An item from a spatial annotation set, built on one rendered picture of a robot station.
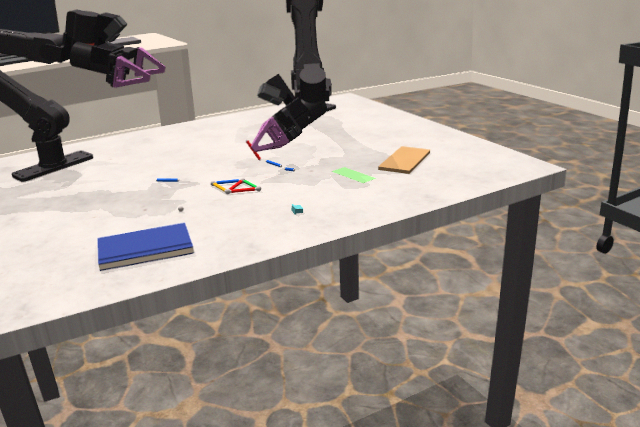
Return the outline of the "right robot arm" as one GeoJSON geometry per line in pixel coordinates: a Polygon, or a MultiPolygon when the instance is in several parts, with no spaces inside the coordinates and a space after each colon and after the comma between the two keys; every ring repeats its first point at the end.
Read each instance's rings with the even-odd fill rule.
{"type": "MultiPolygon", "coordinates": [[[[63,35],[0,29],[0,53],[45,64],[70,60],[74,67],[91,70],[90,54],[90,62],[107,65],[109,53],[124,48],[110,42],[115,41],[126,26],[119,15],[73,10],[67,12],[63,35]]],[[[0,101],[19,114],[34,131],[31,140],[36,143],[39,158],[38,164],[12,172],[12,178],[26,182],[94,158],[92,153],[82,150],[64,155],[58,134],[69,124],[67,110],[54,100],[47,101],[31,92],[1,70],[0,101]]]]}

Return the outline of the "blue flat rectangular block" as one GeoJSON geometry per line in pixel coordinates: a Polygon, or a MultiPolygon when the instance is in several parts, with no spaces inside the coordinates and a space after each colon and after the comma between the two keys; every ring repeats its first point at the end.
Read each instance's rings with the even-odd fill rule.
{"type": "Polygon", "coordinates": [[[194,254],[185,222],[97,239],[100,271],[194,254]]]}

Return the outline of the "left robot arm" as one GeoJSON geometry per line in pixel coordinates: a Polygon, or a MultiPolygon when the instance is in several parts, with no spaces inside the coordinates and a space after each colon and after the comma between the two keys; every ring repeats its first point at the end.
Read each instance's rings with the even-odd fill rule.
{"type": "Polygon", "coordinates": [[[294,70],[291,70],[292,90],[294,85],[296,86],[295,96],[279,74],[263,83],[257,94],[259,98],[277,106],[284,102],[286,106],[282,109],[287,108],[294,119],[308,110],[307,116],[310,116],[314,122],[326,112],[336,109],[335,104],[325,103],[329,102],[332,86],[331,79],[326,78],[322,68],[317,47],[316,17],[318,17],[318,11],[322,11],[322,7],[323,0],[286,0],[286,10],[287,13],[291,13],[295,38],[297,30],[296,52],[293,58],[294,70]],[[289,103],[290,105],[287,105],[289,103]]]}

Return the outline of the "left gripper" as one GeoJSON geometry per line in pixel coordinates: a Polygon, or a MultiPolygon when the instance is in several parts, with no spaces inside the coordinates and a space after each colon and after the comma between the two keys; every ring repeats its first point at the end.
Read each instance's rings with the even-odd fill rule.
{"type": "Polygon", "coordinates": [[[254,152],[260,152],[265,150],[278,149],[285,146],[286,144],[300,136],[302,130],[312,122],[311,117],[307,116],[308,113],[309,111],[307,110],[307,112],[294,120],[290,112],[286,108],[284,108],[278,114],[275,114],[275,117],[272,116],[267,120],[267,122],[265,121],[262,124],[259,130],[260,133],[258,132],[253,143],[251,144],[251,148],[254,152]],[[279,124],[279,122],[281,123],[281,125],[279,124]],[[273,143],[259,146],[259,142],[261,141],[265,133],[270,136],[273,143]]]}

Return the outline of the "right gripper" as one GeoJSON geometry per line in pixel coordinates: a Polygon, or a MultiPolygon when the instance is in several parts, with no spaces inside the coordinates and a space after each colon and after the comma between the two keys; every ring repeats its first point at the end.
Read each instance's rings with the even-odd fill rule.
{"type": "MultiPolygon", "coordinates": [[[[91,58],[91,54],[89,57],[89,63],[90,63],[90,69],[92,71],[107,74],[107,65],[90,62],[90,58],[91,58]]],[[[106,75],[106,82],[110,84],[110,81],[111,81],[112,84],[110,86],[117,88],[117,87],[137,84],[137,83],[149,82],[151,74],[159,74],[164,72],[165,72],[165,66],[161,64],[158,60],[156,60],[144,48],[142,47],[134,48],[129,46],[109,54],[108,74],[106,75]],[[144,57],[147,58],[152,63],[154,63],[156,66],[158,66],[159,69],[142,70],[144,57]],[[134,63],[129,61],[132,58],[134,58],[134,63]],[[115,62],[116,66],[114,66],[115,64],[112,64],[113,62],[115,62]],[[143,76],[143,78],[125,80],[126,74],[127,75],[129,74],[130,69],[135,71],[135,75],[134,75],[135,77],[143,76]]]]}

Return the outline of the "orange flat rectangular block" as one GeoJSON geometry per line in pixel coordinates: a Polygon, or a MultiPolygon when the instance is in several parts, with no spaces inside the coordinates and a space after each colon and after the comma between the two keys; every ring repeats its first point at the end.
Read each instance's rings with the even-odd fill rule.
{"type": "Polygon", "coordinates": [[[378,166],[378,170],[410,174],[429,154],[429,149],[401,146],[378,166]]]}

